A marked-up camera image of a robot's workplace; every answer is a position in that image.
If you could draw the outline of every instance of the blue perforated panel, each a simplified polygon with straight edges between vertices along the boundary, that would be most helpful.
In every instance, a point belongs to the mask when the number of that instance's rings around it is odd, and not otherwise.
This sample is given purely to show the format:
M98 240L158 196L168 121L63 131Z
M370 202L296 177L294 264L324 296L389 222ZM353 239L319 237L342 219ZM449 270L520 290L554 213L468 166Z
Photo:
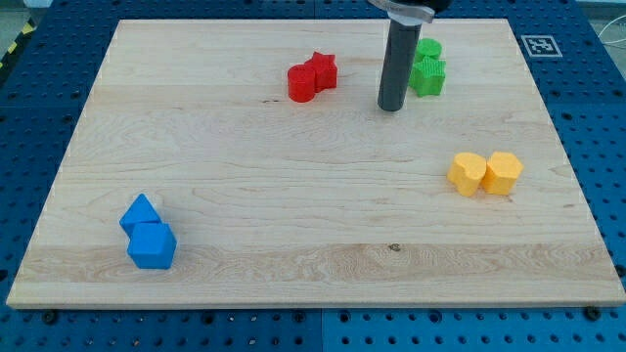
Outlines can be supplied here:
M4 302L118 19L383 18L366 0L55 1L0 90L0 299ZM530 58L618 271L626 274L626 92L571 0L455 0L448 18L507 18L552 35ZM626 350L626 310L16 312L0 351Z

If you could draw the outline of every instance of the yellow and black tape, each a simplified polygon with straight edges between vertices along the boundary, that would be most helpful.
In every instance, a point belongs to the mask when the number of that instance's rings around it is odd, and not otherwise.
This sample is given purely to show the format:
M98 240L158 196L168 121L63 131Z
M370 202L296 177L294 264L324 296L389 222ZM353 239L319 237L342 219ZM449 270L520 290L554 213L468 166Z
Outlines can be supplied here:
M9 78L13 68L18 63L18 59L22 55L28 42L30 42L30 38L32 38L35 29L34 22L28 20L16 40L7 48L7 52L2 57L2 60L0 60L0 88L4 85L4 82Z

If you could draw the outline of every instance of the blue cube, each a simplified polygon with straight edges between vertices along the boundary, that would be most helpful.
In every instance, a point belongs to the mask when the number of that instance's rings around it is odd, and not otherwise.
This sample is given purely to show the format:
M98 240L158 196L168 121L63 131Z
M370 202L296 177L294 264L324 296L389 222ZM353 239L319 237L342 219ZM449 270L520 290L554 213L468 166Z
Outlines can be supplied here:
M176 250L176 238L168 224L135 224L128 255L139 269L169 269Z
M138 223L160 223L160 217L157 211L150 204L150 201L144 194L137 196L135 201L130 205L124 216L119 220L119 225L124 229L128 237L132 237L133 229Z

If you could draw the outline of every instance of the wooden board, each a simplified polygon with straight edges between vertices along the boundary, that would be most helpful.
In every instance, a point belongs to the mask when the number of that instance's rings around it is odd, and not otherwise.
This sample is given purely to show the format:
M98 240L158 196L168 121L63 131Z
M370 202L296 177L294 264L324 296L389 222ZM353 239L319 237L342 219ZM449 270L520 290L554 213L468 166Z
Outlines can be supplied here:
M507 22L425 25L445 91L397 113L376 105L387 26L120 22L8 304L622 304ZM336 54L338 87L294 103L286 72L314 50ZM445 174L465 151L517 154L514 192L459 196ZM139 193L178 238L169 271L125 253L117 221Z

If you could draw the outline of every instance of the toy block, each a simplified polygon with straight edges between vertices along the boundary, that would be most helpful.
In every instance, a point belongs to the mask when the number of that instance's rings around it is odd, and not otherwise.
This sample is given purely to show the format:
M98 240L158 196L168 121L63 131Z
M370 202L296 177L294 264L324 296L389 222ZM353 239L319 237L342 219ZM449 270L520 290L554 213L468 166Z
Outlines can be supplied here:
M160 223L157 211L144 194L138 195L126 213L119 219L119 225L129 238L132 237L135 225L139 223Z
M465 197L471 197L487 170L484 157L474 153L458 153L454 155L448 171L448 180L457 186L457 191Z
M329 88L336 88L337 68L335 55L313 52L313 57L304 63L315 69L315 93Z
M413 64L409 85L415 89L419 97L439 95L446 79L446 63L429 57Z
M287 72L290 98L306 103L315 97L315 69L312 66L296 65Z
M169 269L176 238L168 224L135 224L127 253L139 269Z
M511 192L524 165L512 153L494 152L487 160L482 188L491 195L506 196Z
M441 43L434 39L424 38L418 42L415 50L414 64L420 63L424 58L439 60L441 56Z

